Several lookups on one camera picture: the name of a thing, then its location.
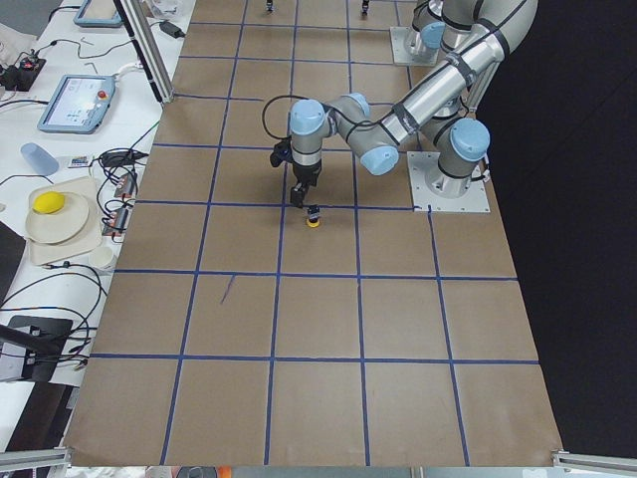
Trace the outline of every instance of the white desk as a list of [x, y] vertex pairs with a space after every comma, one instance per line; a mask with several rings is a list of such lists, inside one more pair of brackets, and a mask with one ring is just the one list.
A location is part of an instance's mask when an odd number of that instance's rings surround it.
[[[62, 5], [78, 5], [79, 0], [65, 1]], [[183, 0], [182, 15], [173, 20], [184, 32], [187, 31], [190, 15], [195, 0]], [[125, 29], [86, 29], [73, 23], [76, 11], [57, 12], [45, 32], [40, 37], [37, 48], [49, 45], [51, 41], [64, 38], [83, 43], [82, 55], [98, 55], [113, 45], [129, 40]], [[179, 52], [183, 40], [175, 40], [152, 27], [157, 46], [166, 65], [170, 77], [174, 75]], [[77, 57], [77, 46], [60, 42], [56, 46], [42, 51], [41, 58], [47, 64], [28, 93], [18, 93], [12, 100], [44, 100], [48, 101], [58, 85], [62, 75], [94, 75], [96, 72], [89, 62], [95, 65], [100, 75], [112, 75], [123, 65], [133, 63], [137, 56], [132, 45], [117, 48], [108, 55], [90, 60], [80, 60]], [[161, 116], [161, 105], [155, 100], [143, 71], [134, 71], [123, 75], [118, 83], [109, 111], [103, 124], [93, 134], [57, 134], [38, 131], [36, 126], [44, 106], [24, 104], [6, 107], [0, 110], [0, 180], [12, 174], [34, 174], [20, 154], [20, 146], [26, 142], [35, 142], [53, 156], [99, 154], [113, 147], [131, 146], [149, 127]], [[148, 134], [135, 148], [150, 151], [155, 130]], [[102, 177], [98, 167], [94, 168], [97, 178]], [[87, 169], [67, 169], [61, 164], [60, 170], [50, 176], [54, 182], [61, 182], [88, 175]], [[0, 212], [0, 221], [7, 224], [15, 232], [24, 235], [24, 221], [28, 210], [28, 196], [36, 188], [47, 185], [42, 178], [14, 178], [0, 187], [0, 203], [6, 209]], [[112, 198], [113, 188], [110, 184], [105, 187], [102, 198]], [[118, 252], [120, 246], [104, 239], [103, 244]], [[72, 262], [88, 264], [88, 254], [71, 259]], [[29, 259], [23, 257], [22, 263], [13, 282], [9, 294], [35, 280], [60, 271], [47, 271], [32, 265]], [[110, 285], [110, 275], [102, 276], [105, 288]], [[36, 286], [12, 300], [6, 307], [58, 306], [88, 312], [97, 298], [97, 286], [86, 279], [76, 276], [59, 277]], [[92, 314], [89, 324], [96, 327], [104, 308], [104, 300]], [[59, 311], [29, 311], [25, 313], [0, 312], [0, 324], [7, 324], [16, 314], [44, 316], [55, 318], [79, 319], [68, 313]], [[74, 347], [77, 342], [67, 342], [65, 352]], [[87, 354], [91, 346], [87, 346], [83, 354]], [[52, 382], [79, 386], [84, 373], [75, 371], [72, 365], [58, 366]], [[20, 413], [24, 409], [26, 400], [33, 387], [33, 383], [14, 382], [0, 383], [0, 451], [6, 449], [13, 433]]]

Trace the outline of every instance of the light blue cap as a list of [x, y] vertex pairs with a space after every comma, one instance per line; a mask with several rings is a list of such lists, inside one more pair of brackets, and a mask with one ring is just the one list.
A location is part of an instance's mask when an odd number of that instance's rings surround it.
[[420, 39], [427, 48], [440, 48], [443, 33], [445, 33], [443, 22], [430, 23], [420, 31]]
[[379, 176], [391, 169], [398, 162], [398, 149], [394, 146], [379, 146], [370, 149], [361, 158], [360, 162], [374, 176]]
[[369, 114], [371, 113], [371, 111], [369, 110], [369, 103], [367, 102], [367, 99], [365, 98], [363, 94], [350, 93], [349, 95], [345, 95], [345, 96], [355, 100], [360, 105], [360, 108], [362, 109], [362, 113], [365, 115], [365, 117], [369, 118]]
[[465, 160], [478, 162], [489, 149], [489, 130], [477, 119], [462, 118], [451, 128], [451, 144]]
[[300, 100], [290, 112], [290, 129], [294, 134], [305, 136], [317, 132], [325, 118], [322, 104], [316, 100]]

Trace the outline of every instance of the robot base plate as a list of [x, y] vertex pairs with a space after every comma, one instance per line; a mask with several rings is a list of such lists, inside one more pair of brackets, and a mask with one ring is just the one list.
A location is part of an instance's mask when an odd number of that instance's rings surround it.
[[[425, 182], [425, 168], [427, 165], [435, 163], [439, 155], [439, 152], [407, 152], [414, 211], [427, 212], [431, 207], [432, 212], [491, 212], [485, 184], [482, 181], [472, 182], [469, 190], [457, 199], [440, 197], [429, 189]], [[480, 168], [476, 166], [474, 176], [480, 174]]]
[[405, 39], [411, 29], [409, 27], [390, 27], [389, 36], [391, 37], [391, 51], [394, 55], [394, 65], [414, 66], [414, 67], [433, 67], [436, 64], [434, 58], [431, 62], [423, 62], [411, 55], [405, 49]]

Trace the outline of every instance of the black background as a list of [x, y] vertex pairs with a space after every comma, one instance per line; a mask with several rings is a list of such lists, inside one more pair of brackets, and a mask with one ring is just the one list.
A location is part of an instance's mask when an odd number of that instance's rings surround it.
[[540, 0], [478, 117], [563, 447], [637, 457], [637, 5]]

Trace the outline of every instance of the white plate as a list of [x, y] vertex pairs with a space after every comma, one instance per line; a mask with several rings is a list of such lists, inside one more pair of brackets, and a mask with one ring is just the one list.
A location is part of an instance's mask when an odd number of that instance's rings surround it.
[[89, 219], [89, 204], [80, 194], [64, 192], [64, 207], [53, 214], [40, 214], [32, 208], [25, 223], [27, 234], [42, 244], [56, 244], [75, 236]]

